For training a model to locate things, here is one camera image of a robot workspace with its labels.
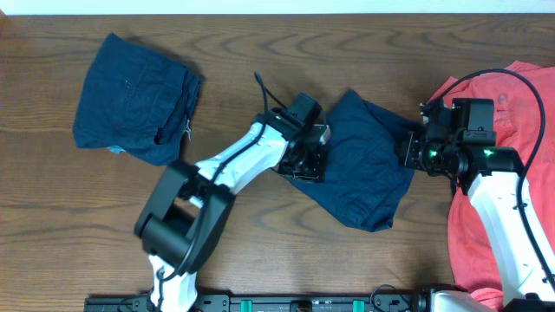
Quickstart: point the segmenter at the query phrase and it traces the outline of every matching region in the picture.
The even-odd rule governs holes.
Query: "red cloth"
[[[545,134],[527,175],[534,209],[552,248],[555,247],[555,68],[515,62],[507,69],[521,73],[539,91],[545,106]],[[451,77],[438,96],[456,79]],[[445,97],[487,98],[495,102],[493,129],[497,146],[511,146],[526,163],[539,131],[539,109],[530,89],[515,77],[486,74],[461,83]],[[447,241],[456,283],[493,309],[503,306],[500,273],[486,230],[468,197],[457,191],[447,221]]]

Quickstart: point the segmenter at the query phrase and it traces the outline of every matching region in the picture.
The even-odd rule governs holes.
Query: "garment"
[[[414,170],[398,165],[395,141],[422,125],[348,91],[328,116],[331,137],[323,183],[292,180],[342,224],[366,231],[393,226]]]
[[[532,203],[550,244],[555,247],[555,68],[540,68],[515,62],[507,69],[521,73],[536,87],[545,105],[546,128],[544,138],[530,172]],[[456,79],[450,78],[432,97],[439,95]],[[497,132],[497,146],[514,147],[528,161],[539,131],[539,109],[532,92],[518,79],[503,74],[487,74],[463,82],[447,97],[487,98],[494,100],[493,130]],[[447,222],[449,258],[457,284],[468,289],[474,299],[501,309],[503,293],[497,264],[487,234],[468,197],[457,191]]]
[[[75,143],[168,165],[180,155],[201,83],[182,64],[110,34],[83,84]]]

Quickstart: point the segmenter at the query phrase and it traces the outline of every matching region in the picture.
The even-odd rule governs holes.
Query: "dark blue cloth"
[[[75,143],[119,146],[153,165],[168,165],[180,156],[201,83],[182,64],[110,34],[83,84]]]
[[[348,91],[328,116],[331,137],[324,182],[291,181],[342,224],[366,231],[393,226],[414,170],[398,165],[395,141],[422,125]]]

